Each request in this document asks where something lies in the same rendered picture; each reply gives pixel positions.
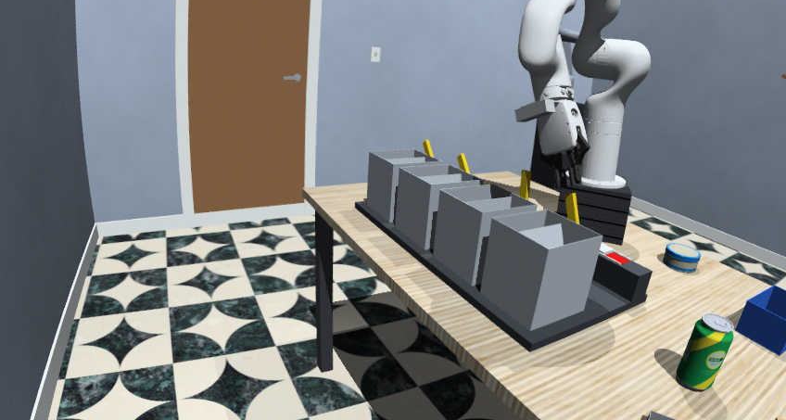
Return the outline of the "green and yellow drink can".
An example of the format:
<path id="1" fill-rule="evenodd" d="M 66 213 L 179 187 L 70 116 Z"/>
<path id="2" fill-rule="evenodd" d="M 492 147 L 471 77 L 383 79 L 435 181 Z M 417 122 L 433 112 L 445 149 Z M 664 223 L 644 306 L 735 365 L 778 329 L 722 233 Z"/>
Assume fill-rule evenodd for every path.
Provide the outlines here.
<path id="1" fill-rule="evenodd" d="M 727 318 L 705 313 L 692 330 L 677 369 L 680 382 L 687 388 L 712 387 L 734 338 L 734 326 Z"/>

